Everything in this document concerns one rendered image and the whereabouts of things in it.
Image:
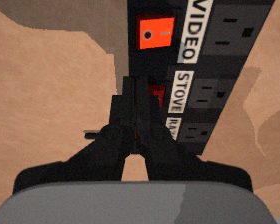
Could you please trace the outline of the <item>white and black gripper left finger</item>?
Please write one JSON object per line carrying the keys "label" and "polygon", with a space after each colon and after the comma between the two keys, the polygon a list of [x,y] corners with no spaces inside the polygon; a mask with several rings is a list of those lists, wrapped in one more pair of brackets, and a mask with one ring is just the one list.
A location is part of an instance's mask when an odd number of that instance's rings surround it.
{"label": "white and black gripper left finger", "polygon": [[12,194],[45,183],[121,181],[131,149],[134,149],[134,78],[123,76],[122,95],[112,95],[109,124],[101,128],[98,138],[65,162],[22,170],[15,178]]}

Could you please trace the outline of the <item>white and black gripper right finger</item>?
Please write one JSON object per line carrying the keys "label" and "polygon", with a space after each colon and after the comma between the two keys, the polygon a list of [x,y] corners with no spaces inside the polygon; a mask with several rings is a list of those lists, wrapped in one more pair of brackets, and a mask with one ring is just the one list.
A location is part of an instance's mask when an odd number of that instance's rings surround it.
{"label": "white and black gripper right finger", "polygon": [[172,138],[162,125],[159,96],[149,95],[148,76],[137,78],[136,149],[145,159],[149,181],[216,181],[254,193],[244,169],[202,161]]}

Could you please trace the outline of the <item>black power strip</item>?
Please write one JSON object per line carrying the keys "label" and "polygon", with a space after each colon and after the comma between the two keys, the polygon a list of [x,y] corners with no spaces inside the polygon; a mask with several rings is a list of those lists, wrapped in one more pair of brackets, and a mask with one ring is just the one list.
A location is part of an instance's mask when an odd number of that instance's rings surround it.
{"label": "black power strip", "polygon": [[162,125],[202,153],[275,0],[127,0],[129,76],[148,76]]}

